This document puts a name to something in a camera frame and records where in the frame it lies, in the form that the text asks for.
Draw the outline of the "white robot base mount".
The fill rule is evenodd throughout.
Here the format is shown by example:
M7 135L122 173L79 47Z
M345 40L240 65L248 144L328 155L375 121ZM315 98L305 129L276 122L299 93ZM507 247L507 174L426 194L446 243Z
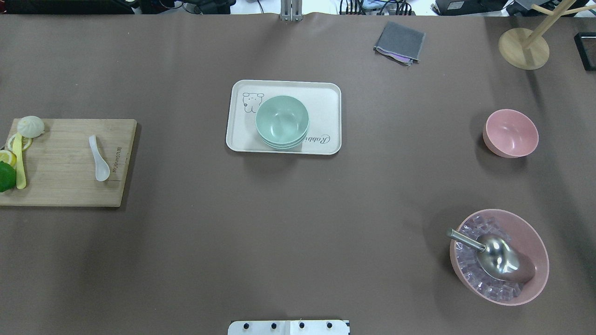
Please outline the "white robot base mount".
M228 335L349 335L344 320L254 320L230 323Z

